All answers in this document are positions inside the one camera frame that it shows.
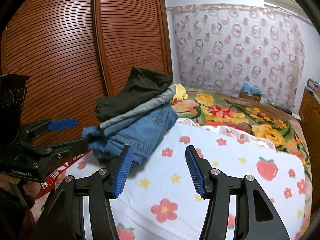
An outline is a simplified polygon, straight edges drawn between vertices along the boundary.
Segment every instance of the white wall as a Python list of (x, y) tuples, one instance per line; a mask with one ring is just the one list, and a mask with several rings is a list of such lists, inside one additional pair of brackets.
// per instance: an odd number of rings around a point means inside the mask
[[(167, 7), (206, 3), (243, 4), (264, 7), (266, 4), (263, 0), (165, 0), (165, 3)], [(320, 81), (320, 36), (312, 24), (309, 24), (306, 21), (298, 18), (295, 18), (294, 20), (299, 27), (305, 47), (305, 66), (302, 77), (299, 80), (296, 94), (295, 112), (298, 113), (303, 96), (303, 90), (307, 84), (308, 78), (313, 78), (314, 80)], [(180, 78), (170, 13), (168, 13), (168, 25), (171, 44), (173, 79), (175, 83), (179, 83)]]

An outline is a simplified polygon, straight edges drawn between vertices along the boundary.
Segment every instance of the human hand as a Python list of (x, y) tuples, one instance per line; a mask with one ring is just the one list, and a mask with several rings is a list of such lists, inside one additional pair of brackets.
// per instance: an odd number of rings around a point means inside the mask
[[(18, 184), (20, 179), (8, 176), (4, 171), (0, 173), (0, 188), (14, 195), (11, 184)], [(40, 183), (28, 181), (23, 185), (23, 189), (28, 196), (35, 196), (40, 191)]]

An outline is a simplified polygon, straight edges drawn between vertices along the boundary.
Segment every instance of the yellow plush toy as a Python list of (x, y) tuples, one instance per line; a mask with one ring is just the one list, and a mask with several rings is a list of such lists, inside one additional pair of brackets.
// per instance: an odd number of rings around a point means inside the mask
[(187, 91), (184, 88), (184, 86), (180, 85), (180, 84), (172, 84), (176, 87), (176, 94), (173, 96), (173, 99), (171, 101), (171, 105), (174, 105), (178, 102), (181, 102), (182, 100), (187, 100), (188, 99), (188, 95), (187, 95)]

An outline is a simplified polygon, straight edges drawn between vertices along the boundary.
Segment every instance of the blue rubber tip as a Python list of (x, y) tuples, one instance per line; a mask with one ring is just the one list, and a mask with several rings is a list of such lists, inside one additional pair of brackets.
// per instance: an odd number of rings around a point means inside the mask
[(47, 125), (49, 131), (60, 131), (65, 129), (75, 128), (78, 125), (76, 118), (62, 119), (57, 121), (52, 121)]
[(112, 192), (115, 198), (117, 198), (123, 192), (124, 184), (127, 180), (132, 160), (133, 152), (131, 146), (129, 146), (115, 177), (115, 187)]
[(200, 171), (200, 168), (196, 162), (195, 156), (190, 150), (189, 147), (186, 148), (186, 161), (190, 171), (190, 175), (195, 186), (196, 192), (203, 197), (206, 193), (205, 186), (204, 186), (204, 177)]

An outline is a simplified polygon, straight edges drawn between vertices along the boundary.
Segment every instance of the pile of clothes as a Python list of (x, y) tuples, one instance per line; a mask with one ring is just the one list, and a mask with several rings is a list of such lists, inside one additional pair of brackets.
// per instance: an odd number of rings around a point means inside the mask
[(119, 94), (98, 99), (100, 125), (84, 128), (82, 138), (100, 163), (119, 156), (126, 144), (138, 164), (154, 152), (178, 118), (170, 105), (176, 93), (172, 82), (168, 75), (133, 67)]

